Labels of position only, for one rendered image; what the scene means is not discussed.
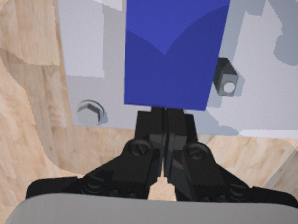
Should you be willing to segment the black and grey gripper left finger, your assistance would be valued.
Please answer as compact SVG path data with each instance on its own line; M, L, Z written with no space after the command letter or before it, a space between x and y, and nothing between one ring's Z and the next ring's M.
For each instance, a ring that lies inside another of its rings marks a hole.
M150 186L161 177L165 141L165 108L151 107L151 111L138 111L134 139L126 142L121 155L83 178L71 176L35 180L28 186L25 199L48 193L148 199Z

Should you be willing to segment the grey fixture plate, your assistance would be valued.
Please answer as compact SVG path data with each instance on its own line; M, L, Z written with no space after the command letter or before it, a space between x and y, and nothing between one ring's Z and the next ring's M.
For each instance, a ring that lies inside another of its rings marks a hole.
M138 111L124 105L127 0L57 0L66 83L75 126L83 100L104 109L91 127L135 130ZM298 139L298 0L231 0L219 57L238 74L233 97L214 83L197 134Z

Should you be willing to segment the blue flat plate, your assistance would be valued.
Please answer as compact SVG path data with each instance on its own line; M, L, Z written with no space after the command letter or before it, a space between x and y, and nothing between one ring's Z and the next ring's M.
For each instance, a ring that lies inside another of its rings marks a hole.
M124 104L205 111L230 0L127 0Z

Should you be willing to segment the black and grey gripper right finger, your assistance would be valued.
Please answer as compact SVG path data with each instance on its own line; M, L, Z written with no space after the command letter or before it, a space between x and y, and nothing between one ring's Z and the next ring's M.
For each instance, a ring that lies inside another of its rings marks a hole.
M198 142L193 114L166 108L164 177L175 189L176 201L274 203L298 208L289 193L253 186L216 163L210 148ZM191 199L192 197L192 199Z

